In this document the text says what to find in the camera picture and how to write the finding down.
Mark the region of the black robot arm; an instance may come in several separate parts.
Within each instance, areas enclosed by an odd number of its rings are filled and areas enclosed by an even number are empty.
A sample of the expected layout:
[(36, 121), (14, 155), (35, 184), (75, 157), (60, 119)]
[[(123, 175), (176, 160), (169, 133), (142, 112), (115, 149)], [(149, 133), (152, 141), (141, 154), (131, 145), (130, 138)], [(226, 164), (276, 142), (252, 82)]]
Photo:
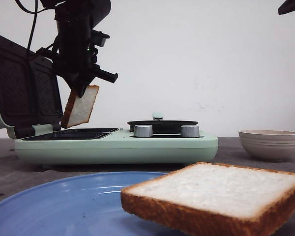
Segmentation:
[(97, 64), (98, 47), (109, 35), (94, 30), (111, 10), (109, 0), (43, 0), (45, 8), (55, 10), (58, 34), (53, 44), (36, 53), (52, 60), (56, 75), (64, 78), (79, 97), (94, 78), (114, 83), (118, 78)]

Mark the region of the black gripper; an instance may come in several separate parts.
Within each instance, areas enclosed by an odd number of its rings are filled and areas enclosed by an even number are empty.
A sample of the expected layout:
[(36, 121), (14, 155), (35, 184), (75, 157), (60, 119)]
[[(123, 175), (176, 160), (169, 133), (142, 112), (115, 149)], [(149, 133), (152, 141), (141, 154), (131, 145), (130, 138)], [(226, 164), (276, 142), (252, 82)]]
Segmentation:
[(295, 0), (286, 0), (278, 7), (278, 14), (284, 15), (295, 11)]
[(97, 65), (98, 47), (90, 43), (91, 30), (111, 11), (109, 4), (46, 4), (55, 10), (58, 34), (52, 48), (40, 48), (37, 55), (53, 61), (55, 73), (82, 98), (95, 77), (114, 83), (117, 74)]

